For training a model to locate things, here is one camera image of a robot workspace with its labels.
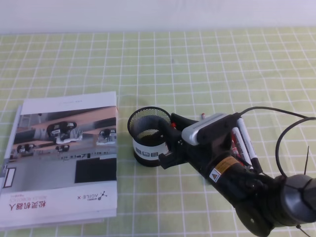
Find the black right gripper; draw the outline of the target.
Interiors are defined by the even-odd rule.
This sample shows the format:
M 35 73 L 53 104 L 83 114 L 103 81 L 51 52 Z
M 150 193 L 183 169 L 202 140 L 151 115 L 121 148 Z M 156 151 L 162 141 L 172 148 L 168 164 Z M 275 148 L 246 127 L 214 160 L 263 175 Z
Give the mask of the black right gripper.
M 176 128 L 171 126 L 172 122 L 176 123 Z M 216 177 L 212 176 L 211 172 L 218 163 L 227 157 L 232 157 L 238 164 L 246 167 L 232 151 L 232 130 L 227 135 L 205 145 L 192 146 L 182 140 L 182 131 L 194 123 L 197 123 L 197 121 L 175 113 L 171 114 L 170 122 L 163 119 L 159 120 L 158 127 L 160 131 L 164 135 L 171 136 L 170 151 L 166 154 L 161 153 L 158 156 L 160 166 L 163 169 L 189 163 L 204 178 L 215 182 Z

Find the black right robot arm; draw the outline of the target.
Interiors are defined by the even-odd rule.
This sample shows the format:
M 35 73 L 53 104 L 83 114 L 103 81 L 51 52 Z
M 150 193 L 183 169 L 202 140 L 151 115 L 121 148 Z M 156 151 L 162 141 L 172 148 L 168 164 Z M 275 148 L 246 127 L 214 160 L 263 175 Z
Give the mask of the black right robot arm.
M 158 159 L 162 168 L 189 163 L 234 208 L 254 235 L 266 237 L 276 227 L 299 226 L 316 220 L 316 181 L 297 174 L 263 174 L 258 162 L 236 157 L 230 150 L 232 131 L 241 115 L 216 114 L 194 121 L 171 115 L 176 124 L 158 119 L 168 152 Z

